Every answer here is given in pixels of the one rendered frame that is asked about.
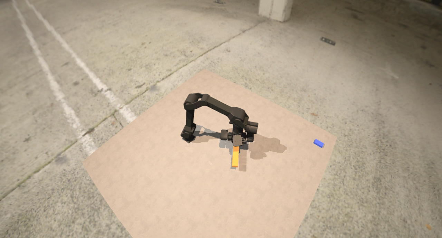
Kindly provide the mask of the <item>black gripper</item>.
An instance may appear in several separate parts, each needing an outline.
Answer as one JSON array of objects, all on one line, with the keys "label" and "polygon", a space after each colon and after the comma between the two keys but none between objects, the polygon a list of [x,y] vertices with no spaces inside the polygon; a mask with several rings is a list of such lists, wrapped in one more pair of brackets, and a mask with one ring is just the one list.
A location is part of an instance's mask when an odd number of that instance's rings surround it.
[{"label": "black gripper", "polygon": [[[245,142],[253,142],[254,140],[254,134],[253,133],[248,133],[247,134],[245,132],[240,132],[242,134],[242,137],[245,138]],[[231,141],[233,143],[233,139],[232,139],[232,134],[236,134],[239,135],[239,133],[235,132],[234,130],[232,132],[228,133],[228,130],[221,130],[221,136],[220,136],[220,140],[228,140]],[[228,138],[228,139],[227,139]],[[246,140],[247,138],[247,140]]]}]

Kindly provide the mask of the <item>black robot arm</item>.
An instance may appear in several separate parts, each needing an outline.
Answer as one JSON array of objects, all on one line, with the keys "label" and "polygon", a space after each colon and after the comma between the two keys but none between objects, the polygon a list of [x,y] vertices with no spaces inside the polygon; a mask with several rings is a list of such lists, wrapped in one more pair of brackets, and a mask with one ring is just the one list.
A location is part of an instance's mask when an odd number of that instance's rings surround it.
[{"label": "black robot arm", "polygon": [[[198,101],[199,98],[201,98],[200,101]],[[233,124],[233,130],[239,133],[239,135],[232,134],[233,145],[235,147],[245,144],[245,138],[242,137],[242,134],[240,133],[243,131],[243,129],[248,133],[256,134],[257,132],[258,123],[248,121],[249,116],[246,114],[244,109],[230,107],[227,104],[212,98],[209,94],[194,93],[189,94],[184,101],[184,109],[186,110],[186,125],[184,126],[180,136],[183,137],[183,140],[185,140],[187,143],[190,143],[195,138],[193,134],[197,126],[194,123],[194,112],[195,109],[202,106],[207,106],[214,109],[215,111],[226,115],[230,119],[229,124]]]}]

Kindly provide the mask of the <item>orange bar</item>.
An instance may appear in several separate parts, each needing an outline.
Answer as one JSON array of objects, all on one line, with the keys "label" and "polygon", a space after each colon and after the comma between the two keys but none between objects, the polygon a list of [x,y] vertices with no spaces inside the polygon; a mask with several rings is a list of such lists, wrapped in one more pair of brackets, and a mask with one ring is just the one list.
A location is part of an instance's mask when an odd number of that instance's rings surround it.
[{"label": "orange bar", "polygon": [[239,146],[233,146],[232,167],[238,167]]}]

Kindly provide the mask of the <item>blue rectangular block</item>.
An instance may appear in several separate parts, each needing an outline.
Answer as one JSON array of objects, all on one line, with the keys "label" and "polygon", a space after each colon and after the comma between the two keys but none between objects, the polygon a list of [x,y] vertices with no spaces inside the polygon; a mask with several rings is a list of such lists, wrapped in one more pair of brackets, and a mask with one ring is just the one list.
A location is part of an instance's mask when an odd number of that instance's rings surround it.
[{"label": "blue rectangular block", "polygon": [[321,148],[322,148],[323,145],[324,145],[324,143],[322,143],[321,141],[319,141],[319,140],[317,140],[317,139],[315,139],[314,144],[317,145],[317,146],[319,146],[319,147],[321,147]]}]

